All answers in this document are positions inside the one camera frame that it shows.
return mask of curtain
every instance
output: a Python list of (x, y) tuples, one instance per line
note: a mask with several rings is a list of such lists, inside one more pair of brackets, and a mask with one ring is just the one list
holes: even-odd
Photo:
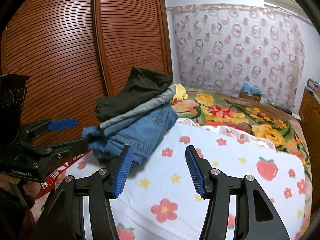
[(247, 81), (269, 103), (293, 110), (304, 46), (291, 14), (226, 4), (169, 10), (183, 86), (239, 96)]

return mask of wardrobe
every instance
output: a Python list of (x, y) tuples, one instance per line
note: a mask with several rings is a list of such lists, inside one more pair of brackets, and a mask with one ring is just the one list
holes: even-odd
[(75, 117), (78, 127), (36, 141), (79, 138), (98, 125), (98, 97), (124, 87), (131, 67), (172, 75), (163, 0), (26, 0), (1, 35), (1, 72), (30, 76), (21, 123)]

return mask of floral blanket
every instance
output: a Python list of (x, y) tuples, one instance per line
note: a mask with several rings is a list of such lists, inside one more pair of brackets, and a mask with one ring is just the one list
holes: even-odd
[(183, 100), (172, 106), (179, 117), (190, 118), (199, 125), (227, 125), (246, 131), (256, 137), (267, 138), (274, 143), (277, 151), (290, 153), (300, 158), (305, 170), (303, 187), (305, 187), (306, 193), (304, 219), (300, 232), (303, 234), (310, 222), (311, 166), (307, 145), (304, 140), (298, 137), (291, 122), (275, 116), (268, 116), (268, 111), (264, 111), (262, 108), (266, 110), (271, 107), (257, 102), (255, 104), (262, 107), (234, 103), (232, 97), (203, 90), (187, 89), (187, 94), (188, 100)]

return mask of stuffed animal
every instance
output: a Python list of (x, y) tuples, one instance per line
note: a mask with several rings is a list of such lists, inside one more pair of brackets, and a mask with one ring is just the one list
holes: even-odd
[(171, 101), (171, 105), (174, 105), (178, 102), (181, 102), (182, 100), (187, 100), (188, 99), (188, 95), (187, 95), (187, 91), (186, 89), (180, 85), (180, 84), (172, 84), (176, 87), (176, 94), (173, 96), (172, 101)]

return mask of metal screw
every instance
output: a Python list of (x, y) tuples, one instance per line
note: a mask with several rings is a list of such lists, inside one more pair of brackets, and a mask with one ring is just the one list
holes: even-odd
[(252, 176), (252, 175), (247, 175), (247, 176), (245, 176), (245, 178), (246, 178), (248, 181), (254, 181), (254, 176)]
[(212, 170), (211, 170), (211, 173), (212, 173), (213, 175), (218, 175), (218, 174), (220, 174), (220, 171), (219, 171), (218, 169), (212, 169)]
[(68, 176), (66, 176), (65, 178), (64, 178), (64, 181), (66, 181), (66, 182), (70, 182), (70, 181), (72, 181), (73, 180), (73, 177), (71, 176), (71, 175), (68, 175)]
[(108, 173), (108, 170), (107, 169), (100, 169), (99, 170), (99, 174), (100, 175), (105, 175), (105, 174), (107, 174)]

